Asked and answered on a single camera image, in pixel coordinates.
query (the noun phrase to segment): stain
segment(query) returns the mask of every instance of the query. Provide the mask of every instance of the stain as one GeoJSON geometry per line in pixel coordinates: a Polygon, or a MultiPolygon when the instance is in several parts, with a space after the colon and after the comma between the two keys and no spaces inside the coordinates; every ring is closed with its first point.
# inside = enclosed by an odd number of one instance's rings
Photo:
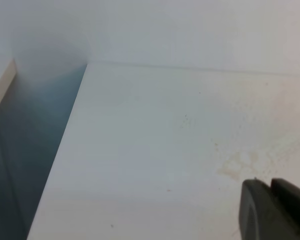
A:
{"type": "Polygon", "coordinates": [[[184,128],[191,128],[192,127],[192,121],[195,122],[196,120],[192,119],[191,117],[187,117],[187,115],[185,115],[185,119],[182,121],[182,124],[180,126],[181,129],[184,128]]]}
{"type": "Polygon", "coordinates": [[[241,153],[236,152],[226,160],[222,167],[217,170],[218,174],[226,175],[235,181],[240,180],[241,172],[248,168],[256,175],[258,171],[255,169],[255,163],[258,161],[258,154],[254,151],[248,153],[250,162],[246,163],[241,160],[241,153]]]}
{"type": "Polygon", "coordinates": [[[258,162],[258,160],[259,160],[258,153],[256,153],[255,151],[250,151],[248,153],[248,155],[250,157],[250,160],[251,160],[252,164],[258,162]]]}

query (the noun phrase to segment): white wall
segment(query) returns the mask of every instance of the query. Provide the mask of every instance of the white wall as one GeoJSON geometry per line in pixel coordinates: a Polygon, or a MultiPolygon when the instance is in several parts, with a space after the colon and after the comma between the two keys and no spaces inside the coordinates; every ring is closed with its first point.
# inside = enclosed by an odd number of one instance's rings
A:
{"type": "Polygon", "coordinates": [[[300,74],[300,0],[0,0],[0,50],[41,44],[92,61],[300,74]]]}

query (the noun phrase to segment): black plastic object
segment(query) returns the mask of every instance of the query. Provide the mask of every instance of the black plastic object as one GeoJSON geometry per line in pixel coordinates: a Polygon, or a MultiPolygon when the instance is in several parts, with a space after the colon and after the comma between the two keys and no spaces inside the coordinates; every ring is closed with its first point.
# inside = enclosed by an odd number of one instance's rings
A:
{"type": "Polygon", "coordinates": [[[243,240],[300,240],[300,189],[284,179],[272,179],[271,187],[245,180],[239,225],[243,240]]]}

